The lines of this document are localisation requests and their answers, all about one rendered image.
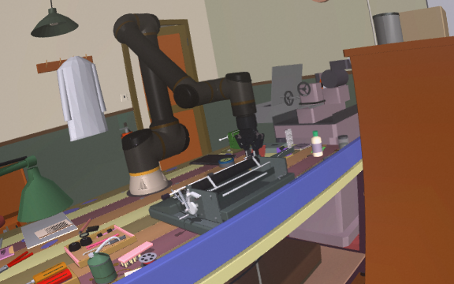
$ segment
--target green desk lamp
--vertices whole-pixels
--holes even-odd
[[[78,24],[66,16],[57,13],[50,0],[50,9],[48,15],[44,17],[32,30],[31,36],[34,37],[52,37],[67,34],[78,28]]]
[[[20,195],[19,222],[34,222],[49,218],[73,205],[73,199],[69,197],[55,184],[44,178],[36,167],[35,156],[0,169],[0,177],[15,170],[28,168],[28,183],[22,189]]]

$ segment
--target beige wall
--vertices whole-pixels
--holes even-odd
[[[47,15],[48,1],[0,2],[0,142],[65,125],[56,72],[38,74],[36,64],[92,55],[107,114],[132,107],[121,102],[128,84],[115,20],[126,13],[153,13],[161,19],[188,19],[200,80],[217,78],[210,29],[203,0],[54,2],[58,13],[79,28],[66,35],[39,39],[32,29]],[[149,126],[137,57],[132,54],[143,125]]]
[[[425,0],[370,0],[371,12],[426,8]],[[343,50],[374,44],[366,0],[208,0],[218,75],[248,71],[271,80],[273,66],[303,64],[303,75],[322,72]]]

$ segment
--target lab coat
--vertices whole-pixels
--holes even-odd
[[[71,141],[104,133],[108,126],[95,65],[74,56],[57,70],[62,112]]]

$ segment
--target robotic arm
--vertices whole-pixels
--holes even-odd
[[[159,30],[158,18],[148,13],[126,14],[120,17],[113,27],[115,38],[126,44],[140,60],[152,120],[150,129],[136,131],[122,139],[131,176],[142,177],[148,175],[146,173],[149,171],[159,171],[156,170],[159,160],[180,154],[188,147],[188,131],[173,116],[167,95],[168,87],[173,90],[174,99],[182,108],[230,99],[237,128],[240,130],[236,139],[247,155],[250,155],[250,148],[258,155],[264,135],[257,131],[250,74],[230,73],[225,78],[196,82],[158,48]],[[141,150],[143,144],[147,145],[146,151],[150,151],[150,154]],[[140,184],[134,185],[133,188],[139,186],[144,190],[144,187],[148,186],[144,178],[140,181],[131,180],[131,185]]]

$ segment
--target workbench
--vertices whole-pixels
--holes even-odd
[[[320,158],[309,156],[310,153],[311,148],[308,148],[286,157],[288,172],[295,174],[295,180],[201,236],[151,218],[148,209],[160,202],[162,194],[220,170],[217,166],[182,166],[164,173],[173,183],[164,192],[129,197],[127,185],[77,204],[65,213],[78,228],[91,219],[89,226],[99,225],[102,229],[117,225],[136,235],[138,241],[135,244],[110,255],[117,272],[120,272],[117,283],[137,283],[143,279],[155,283],[224,283],[288,236],[362,172],[360,139],[340,151],[336,145],[329,145]],[[237,163],[243,158],[242,151],[236,153]],[[6,232],[1,237],[4,240],[2,247],[13,245],[15,256],[0,261],[0,267],[28,251],[20,229]],[[324,246],[322,264],[306,283],[323,282],[326,278],[332,280],[326,273],[330,265],[338,266],[329,267],[335,272],[333,283],[346,283],[355,276],[365,260],[362,238],[361,233],[361,252]],[[33,275],[62,261],[68,264],[82,284],[92,283],[89,268],[79,268],[65,254],[64,247],[77,240],[78,231],[75,231],[59,237],[49,248],[41,249],[42,245],[39,245],[29,249],[34,256],[1,273],[0,283],[27,283]],[[157,253],[158,260],[124,278],[124,272],[128,270],[119,266],[116,259],[145,241],[154,244],[152,251]],[[334,257],[342,263],[326,261]]]

